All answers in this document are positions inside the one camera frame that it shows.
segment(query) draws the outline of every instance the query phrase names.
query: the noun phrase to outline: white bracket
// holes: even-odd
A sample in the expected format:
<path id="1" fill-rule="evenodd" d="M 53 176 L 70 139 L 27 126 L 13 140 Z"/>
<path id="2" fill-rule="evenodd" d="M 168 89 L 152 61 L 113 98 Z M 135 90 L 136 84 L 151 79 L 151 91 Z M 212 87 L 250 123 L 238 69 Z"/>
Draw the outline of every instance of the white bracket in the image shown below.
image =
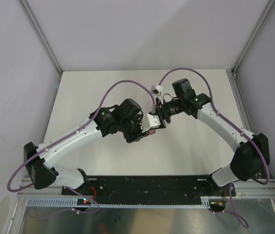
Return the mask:
<path id="1" fill-rule="evenodd" d="M 160 120 L 158 116 L 147 114 L 143 117 L 141 124 L 143 133 L 150 130 L 151 128 L 156 128 L 158 126 L 160 126 Z"/>
<path id="2" fill-rule="evenodd" d="M 163 102 L 163 87 L 157 85 L 156 87 L 153 85 L 151 88 L 151 93 L 153 94 L 154 98 L 159 98 L 161 102 Z"/>

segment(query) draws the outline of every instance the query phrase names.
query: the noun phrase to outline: reflective metal surface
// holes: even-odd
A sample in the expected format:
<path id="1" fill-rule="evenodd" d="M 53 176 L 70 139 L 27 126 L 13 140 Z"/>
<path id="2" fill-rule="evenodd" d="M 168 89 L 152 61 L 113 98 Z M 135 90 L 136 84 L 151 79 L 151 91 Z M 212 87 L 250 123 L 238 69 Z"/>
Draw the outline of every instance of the reflective metal surface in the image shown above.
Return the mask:
<path id="1" fill-rule="evenodd" d="M 269 199 L 235 200 L 249 223 L 244 229 L 230 214 L 212 214 L 207 209 L 103 208 L 95 214 L 67 211 L 37 221 L 25 214 L 21 234 L 275 234 L 275 214 Z M 63 208 L 27 207 L 32 216 L 47 216 Z"/>

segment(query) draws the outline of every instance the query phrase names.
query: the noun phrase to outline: cable clip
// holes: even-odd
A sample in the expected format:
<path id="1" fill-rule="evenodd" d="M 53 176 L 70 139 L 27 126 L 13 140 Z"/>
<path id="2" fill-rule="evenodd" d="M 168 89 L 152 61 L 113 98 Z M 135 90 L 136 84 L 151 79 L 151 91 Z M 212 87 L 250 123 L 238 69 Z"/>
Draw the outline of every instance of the cable clip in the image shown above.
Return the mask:
<path id="1" fill-rule="evenodd" d="M 241 136 L 241 137 L 244 137 L 244 134 L 245 134 L 245 132 L 242 131 L 242 132 L 240 133 L 240 136 Z"/>
<path id="2" fill-rule="evenodd" d="M 221 114 L 220 109 L 217 109 L 216 116 L 219 116 Z"/>

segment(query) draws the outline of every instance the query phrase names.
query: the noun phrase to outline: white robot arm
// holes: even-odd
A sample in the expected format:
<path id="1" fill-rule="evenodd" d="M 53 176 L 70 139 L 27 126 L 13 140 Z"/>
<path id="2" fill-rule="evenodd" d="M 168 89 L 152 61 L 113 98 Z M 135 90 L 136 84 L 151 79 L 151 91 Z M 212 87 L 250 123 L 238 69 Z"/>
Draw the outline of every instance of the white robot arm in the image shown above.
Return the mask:
<path id="1" fill-rule="evenodd" d="M 52 141 L 35 146 L 32 142 L 24 147 L 24 160 L 44 149 L 37 158 L 26 165 L 26 169 L 36 189 L 49 185 L 67 186 L 79 192 L 89 187 L 89 179 L 82 169 L 68 169 L 57 165 L 63 157 L 93 140 L 108 134 L 122 132 L 128 143 L 139 141 L 151 135 L 154 129 L 166 128 L 171 116 L 185 112 L 187 115 L 207 124 L 219 134 L 233 150 L 232 162 L 210 175 L 210 183 L 222 187 L 236 180 L 246 181 L 263 169 L 262 160 L 257 151 L 244 135 L 252 139 L 264 154 L 269 164 L 269 146 L 266 136 L 240 128 L 238 131 L 220 118 L 212 108 L 210 98 L 205 94 L 196 95 L 187 79 L 172 84 L 176 98 L 169 102 L 163 99 L 162 87 L 153 86 L 151 92 L 156 96 L 155 111 L 143 114 L 141 107 L 132 99 L 126 99 L 120 106 L 101 108 L 98 115 L 86 128 L 81 129 L 88 119 L 76 128 Z"/>

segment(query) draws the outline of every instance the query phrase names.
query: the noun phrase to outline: white table surface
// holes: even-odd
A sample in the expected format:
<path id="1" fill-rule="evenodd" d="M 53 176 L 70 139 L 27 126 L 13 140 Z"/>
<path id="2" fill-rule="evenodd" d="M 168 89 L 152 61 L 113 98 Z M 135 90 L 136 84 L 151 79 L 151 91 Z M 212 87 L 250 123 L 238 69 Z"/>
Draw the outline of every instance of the white table surface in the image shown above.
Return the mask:
<path id="1" fill-rule="evenodd" d="M 122 79 L 131 79 L 147 88 L 158 84 L 168 70 L 64 72 L 47 128 L 50 141 L 76 127 L 96 110 L 107 89 Z M 242 126 L 225 69 L 198 70 L 209 81 L 216 107 Z M 203 80 L 189 71 L 171 73 L 163 82 L 164 93 L 174 96 L 172 82 L 187 78 L 196 94 L 208 94 Z M 144 113 L 152 108 L 150 96 L 140 87 L 124 83 L 111 91 L 103 106 L 121 104 L 132 98 Z M 200 175 L 210 174 L 230 163 L 233 152 L 212 129 L 182 113 L 172 116 L 166 129 L 140 142 L 126 143 L 122 133 L 108 135 L 76 150 L 59 162 L 82 168 L 88 175 Z"/>

